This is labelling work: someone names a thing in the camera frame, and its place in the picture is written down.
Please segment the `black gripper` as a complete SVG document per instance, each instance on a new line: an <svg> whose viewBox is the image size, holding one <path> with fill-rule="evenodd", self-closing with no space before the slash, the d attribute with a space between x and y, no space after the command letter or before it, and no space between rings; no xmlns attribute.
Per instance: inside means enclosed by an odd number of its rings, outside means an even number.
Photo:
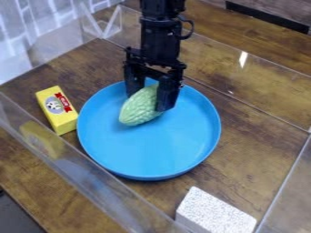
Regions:
<svg viewBox="0 0 311 233"><path fill-rule="evenodd" d="M183 88L186 64L179 60L183 21L179 18L142 17L142 43L126 48L124 81L127 95L144 88L147 76L158 81L155 110L164 112L175 107Z"/></svg>

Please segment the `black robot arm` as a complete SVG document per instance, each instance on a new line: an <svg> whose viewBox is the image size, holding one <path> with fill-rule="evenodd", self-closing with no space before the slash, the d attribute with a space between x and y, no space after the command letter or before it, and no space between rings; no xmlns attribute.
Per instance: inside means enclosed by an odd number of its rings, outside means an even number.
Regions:
<svg viewBox="0 0 311 233"><path fill-rule="evenodd" d="M144 79L158 81L155 111L164 112L175 107L183 87L183 70L187 65L179 61L180 43L191 34L183 35L180 16L184 0L140 0L142 43L140 48L126 48L124 81L127 95L144 88Z"/></svg>

